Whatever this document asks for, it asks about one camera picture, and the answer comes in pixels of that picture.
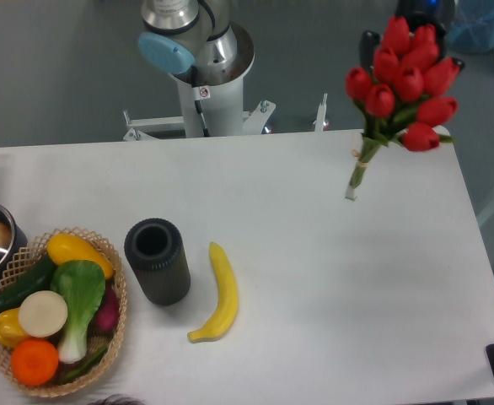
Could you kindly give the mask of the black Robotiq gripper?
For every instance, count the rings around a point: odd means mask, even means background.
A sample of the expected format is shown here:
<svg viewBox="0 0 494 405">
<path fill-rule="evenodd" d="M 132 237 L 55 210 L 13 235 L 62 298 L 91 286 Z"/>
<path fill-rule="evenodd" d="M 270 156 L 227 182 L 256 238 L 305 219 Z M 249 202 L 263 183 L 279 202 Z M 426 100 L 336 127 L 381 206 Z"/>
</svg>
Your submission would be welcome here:
<svg viewBox="0 0 494 405">
<path fill-rule="evenodd" d="M 404 17 L 411 33 L 423 25 L 430 24 L 435 29 L 435 40 L 439 45 L 444 42 L 456 10 L 455 0 L 398 0 L 395 17 Z M 378 32 L 365 30 L 359 41 L 360 66 L 369 70 L 373 65 L 374 53 L 381 42 Z M 453 65 L 462 72 L 465 63 L 452 57 Z"/>
</svg>

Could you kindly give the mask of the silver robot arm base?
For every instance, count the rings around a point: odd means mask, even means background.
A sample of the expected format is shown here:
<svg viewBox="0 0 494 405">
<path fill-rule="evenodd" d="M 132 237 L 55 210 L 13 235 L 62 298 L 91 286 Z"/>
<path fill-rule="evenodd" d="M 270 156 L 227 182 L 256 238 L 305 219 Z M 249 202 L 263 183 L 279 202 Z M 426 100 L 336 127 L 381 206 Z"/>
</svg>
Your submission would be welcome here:
<svg viewBox="0 0 494 405">
<path fill-rule="evenodd" d="M 193 85 L 242 78 L 255 59 L 247 31 L 230 18 L 230 1 L 144 1 L 138 49 L 157 69 Z"/>
</svg>

